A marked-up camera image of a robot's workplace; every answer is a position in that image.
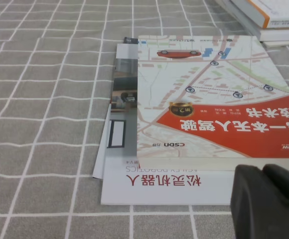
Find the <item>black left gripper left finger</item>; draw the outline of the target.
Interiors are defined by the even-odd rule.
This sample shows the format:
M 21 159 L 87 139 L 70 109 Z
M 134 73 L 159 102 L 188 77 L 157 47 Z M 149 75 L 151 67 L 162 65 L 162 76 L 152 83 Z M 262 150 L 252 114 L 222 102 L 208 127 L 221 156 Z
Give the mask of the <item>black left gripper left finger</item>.
M 278 239 L 277 189 L 255 166 L 238 165 L 231 195 L 231 213 L 238 239 Z

